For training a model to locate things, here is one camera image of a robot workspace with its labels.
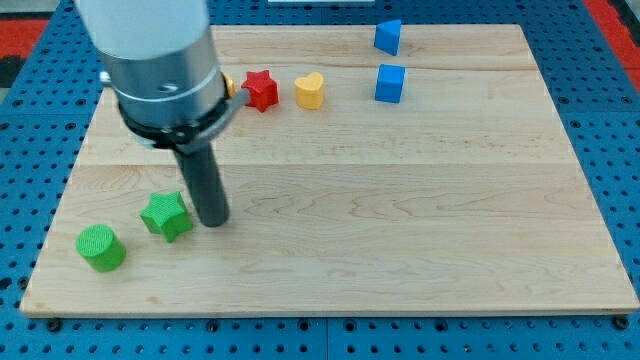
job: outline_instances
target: green star block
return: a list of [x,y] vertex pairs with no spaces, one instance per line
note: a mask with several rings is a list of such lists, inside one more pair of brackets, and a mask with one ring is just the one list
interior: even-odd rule
[[149,232],[161,234],[167,242],[193,228],[179,191],[170,194],[152,193],[149,205],[140,213]]
[[76,250],[97,272],[114,270],[124,261],[127,250],[107,225],[84,229],[76,240]]

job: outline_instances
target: metal cylinder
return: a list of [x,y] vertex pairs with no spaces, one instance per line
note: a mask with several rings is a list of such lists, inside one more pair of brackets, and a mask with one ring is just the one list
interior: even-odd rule
[[191,154],[174,154],[200,222],[208,227],[224,224],[229,218],[229,204],[211,144]]

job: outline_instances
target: toy block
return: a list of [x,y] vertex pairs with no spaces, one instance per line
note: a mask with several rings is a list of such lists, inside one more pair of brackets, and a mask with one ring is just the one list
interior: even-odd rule
[[378,69],[376,84],[376,100],[399,103],[402,96],[405,68],[396,65],[382,64]]
[[76,251],[97,272],[114,270],[127,254],[124,245],[107,225],[93,225],[84,229],[76,239]]
[[376,25],[373,46],[393,56],[398,55],[401,28],[402,22],[400,20],[391,20]]
[[233,83],[233,79],[227,73],[222,73],[224,77],[224,85],[227,89],[227,97],[232,97],[236,94],[236,85]]
[[269,106],[278,103],[278,84],[271,78],[269,70],[247,71],[247,80],[242,88],[249,90],[250,100],[247,106],[255,107],[260,112],[265,112]]
[[319,72],[297,78],[296,86],[296,103],[305,109],[315,110],[322,106],[324,100],[324,78]]
[[193,228],[179,191],[166,195],[152,193],[149,205],[140,217],[149,232],[162,235],[169,243]]

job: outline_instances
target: green cylinder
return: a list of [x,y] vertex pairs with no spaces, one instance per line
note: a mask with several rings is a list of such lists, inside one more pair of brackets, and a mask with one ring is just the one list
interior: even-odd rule
[[97,272],[114,270],[124,261],[127,250],[107,225],[84,229],[76,240],[76,250]]

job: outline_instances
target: wooden board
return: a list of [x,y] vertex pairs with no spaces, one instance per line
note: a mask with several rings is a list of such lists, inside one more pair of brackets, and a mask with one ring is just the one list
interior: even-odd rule
[[[33,317],[485,316],[628,313],[635,295],[518,26],[220,27],[224,70],[271,70],[281,103],[216,140],[229,223],[173,244],[138,212],[182,190],[169,152],[121,125],[110,90],[22,301]],[[380,63],[407,66],[375,102]],[[325,76],[325,104],[293,80]],[[128,255],[98,274],[74,250],[112,226]]]

